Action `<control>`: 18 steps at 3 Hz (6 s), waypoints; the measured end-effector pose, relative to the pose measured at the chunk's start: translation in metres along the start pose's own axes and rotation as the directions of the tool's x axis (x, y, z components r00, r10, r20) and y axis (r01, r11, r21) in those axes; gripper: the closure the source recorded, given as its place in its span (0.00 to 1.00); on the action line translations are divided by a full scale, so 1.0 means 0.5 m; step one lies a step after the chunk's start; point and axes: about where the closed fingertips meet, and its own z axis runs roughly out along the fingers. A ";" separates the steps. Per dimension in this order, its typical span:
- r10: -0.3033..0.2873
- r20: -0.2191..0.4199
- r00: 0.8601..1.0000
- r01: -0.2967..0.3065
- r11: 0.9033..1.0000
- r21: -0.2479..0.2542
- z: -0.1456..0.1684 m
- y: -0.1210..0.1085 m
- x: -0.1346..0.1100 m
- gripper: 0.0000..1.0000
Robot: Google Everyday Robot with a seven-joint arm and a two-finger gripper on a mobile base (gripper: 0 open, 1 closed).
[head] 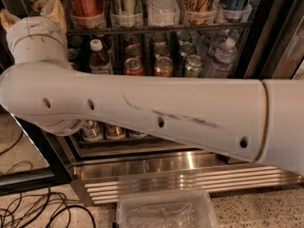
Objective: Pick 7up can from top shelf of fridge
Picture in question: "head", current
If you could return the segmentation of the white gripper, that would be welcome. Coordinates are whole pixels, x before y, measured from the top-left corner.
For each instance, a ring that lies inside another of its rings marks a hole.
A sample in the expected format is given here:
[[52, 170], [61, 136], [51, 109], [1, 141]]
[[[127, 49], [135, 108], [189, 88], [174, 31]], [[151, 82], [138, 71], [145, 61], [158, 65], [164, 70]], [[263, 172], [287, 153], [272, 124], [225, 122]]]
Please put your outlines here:
[[7, 9], [0, 10], [1, 26], [7, 32], [14, 63], [49, 62], [68, 67], [67, 22], [61, 1], [48, 0], [40, 15], [43, 17], [20, 20]]

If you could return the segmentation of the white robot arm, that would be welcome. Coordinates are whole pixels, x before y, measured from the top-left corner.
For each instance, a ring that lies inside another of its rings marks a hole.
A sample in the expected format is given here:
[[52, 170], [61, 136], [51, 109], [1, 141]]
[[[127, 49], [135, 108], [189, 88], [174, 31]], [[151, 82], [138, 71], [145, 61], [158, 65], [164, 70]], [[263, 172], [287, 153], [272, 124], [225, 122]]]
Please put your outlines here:
[[57, 136], [115, 124], [304, 175], [304, 82], [83, 73], [67, 59], [60, 0], [51, 8], [1, 12], [15, 64], [0, 76], [0, 104], [13, 116]]

